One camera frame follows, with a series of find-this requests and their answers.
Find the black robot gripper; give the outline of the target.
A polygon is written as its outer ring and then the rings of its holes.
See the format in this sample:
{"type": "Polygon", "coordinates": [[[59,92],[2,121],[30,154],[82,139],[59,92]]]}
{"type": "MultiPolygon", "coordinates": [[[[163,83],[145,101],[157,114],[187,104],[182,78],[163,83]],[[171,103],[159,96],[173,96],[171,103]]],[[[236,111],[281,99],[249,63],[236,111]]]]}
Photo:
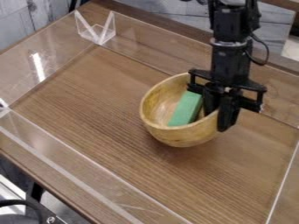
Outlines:
{"type": "Polygon", "coordinates": [[[241,108],[260,112],[268,87],[250,79],[253,39],[212,41],[210,70],[193,68],[189,89],[204,95],[205,115],[220,109],[218,131],[236,125],[241,108]]]}

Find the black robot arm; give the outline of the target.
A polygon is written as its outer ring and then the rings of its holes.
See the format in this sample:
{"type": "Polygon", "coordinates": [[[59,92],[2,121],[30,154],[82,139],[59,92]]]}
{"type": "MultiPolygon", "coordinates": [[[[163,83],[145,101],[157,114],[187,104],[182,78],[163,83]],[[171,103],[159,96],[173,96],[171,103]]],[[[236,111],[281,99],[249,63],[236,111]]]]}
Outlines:
{"type": "Polygon", "coordinates": [[[218,112],[218,131],[236,125],[242,109],[260,112],[268,87],[250,79],[253,64],[264,65],[253,57],[260,28],[258,0],[209,0],[210,70],[192,69],[189,90],[204,95],[204,109],[209,115],[218,112]]]}

